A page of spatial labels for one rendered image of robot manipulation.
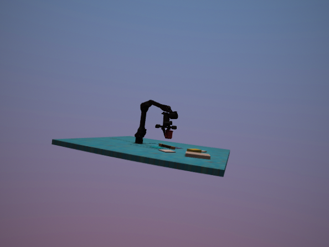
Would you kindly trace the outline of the dark red cup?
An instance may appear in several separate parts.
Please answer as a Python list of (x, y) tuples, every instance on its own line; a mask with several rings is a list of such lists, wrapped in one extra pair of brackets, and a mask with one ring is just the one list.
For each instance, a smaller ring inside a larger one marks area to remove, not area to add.
[(165, 130), (165, 138), (171, 139), (172, 133), (173, 133), (173, 131), (171, 131), (171, 130)]

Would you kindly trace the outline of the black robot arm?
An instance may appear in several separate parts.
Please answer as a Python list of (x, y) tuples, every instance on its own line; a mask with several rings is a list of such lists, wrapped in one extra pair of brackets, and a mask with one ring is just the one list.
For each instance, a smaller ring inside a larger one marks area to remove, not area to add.
[[(146, 112), (148, 111), (148, 108), (151, 106), (157, 106), (161, 110), (165, 111), (163, 112), (163, 119), (178, 119), (178, 114), (176, 111), (172, 111), (170, 106), (162, 105), (158, 102), (155, 102), (153, 100), (148, 100), (146, 102), (141, 103), (140, 109), (141, 109), (141, 119), (140, 119), (140, 126), (137, 130), (137, 133), (135, 134), (135, 143), (142, 144), (143, 143), (143, 137), (146, 134), (145, 129), (145, 121), (146, 121)], [(168, 113), (169, 112), (169, 113)], [(172, 125), (172, 121), (169, 122), (169, 120), (165, 121), (163, 120), (163, 126), (170, 126)]]

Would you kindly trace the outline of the beige flat rectangular slab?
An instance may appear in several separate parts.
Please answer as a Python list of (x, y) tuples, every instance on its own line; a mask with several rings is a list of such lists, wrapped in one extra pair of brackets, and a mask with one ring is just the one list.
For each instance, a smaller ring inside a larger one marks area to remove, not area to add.
[(208, 153), (195, 153), (195, 152), (187, 152), (186, 151), (186, 157), (210, 159), (210, 154), (208, 154)]

